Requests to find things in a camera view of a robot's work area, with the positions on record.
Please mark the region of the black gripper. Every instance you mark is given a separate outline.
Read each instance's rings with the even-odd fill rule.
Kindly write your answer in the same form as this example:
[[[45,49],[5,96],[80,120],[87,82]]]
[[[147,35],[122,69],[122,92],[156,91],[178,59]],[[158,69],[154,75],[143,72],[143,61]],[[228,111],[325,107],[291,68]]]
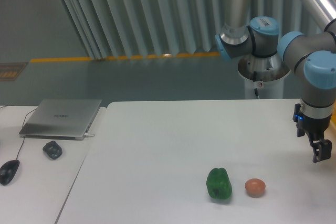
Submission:
[[[293,121],[297,127],[297,137],[308,135],[310,146],[313,149],[313,162],[317,163],[331,158],[332,142],[324,138],[324,131],[328,128],[331,120],[326,118],[316,119],[305,115],[301,111],[302,105],[295,104]]]

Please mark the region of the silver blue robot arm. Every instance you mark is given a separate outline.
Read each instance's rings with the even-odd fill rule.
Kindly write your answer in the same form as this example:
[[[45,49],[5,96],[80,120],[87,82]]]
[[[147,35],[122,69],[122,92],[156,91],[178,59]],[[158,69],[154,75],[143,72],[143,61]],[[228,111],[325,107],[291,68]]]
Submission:
[[[332,143],[324,137],[335,103],[335,0],[301,0],[321,28],[306,36],[291,31],[279,36],[270,17],[246,23],[250,0],[226,0],[225,21],[215,36],[222,58],[240,57],[239,73],[254,85],[283,78],[292,71],[302,83],[293,121],[297,136],[307,136],[313,161],[331,157]]]

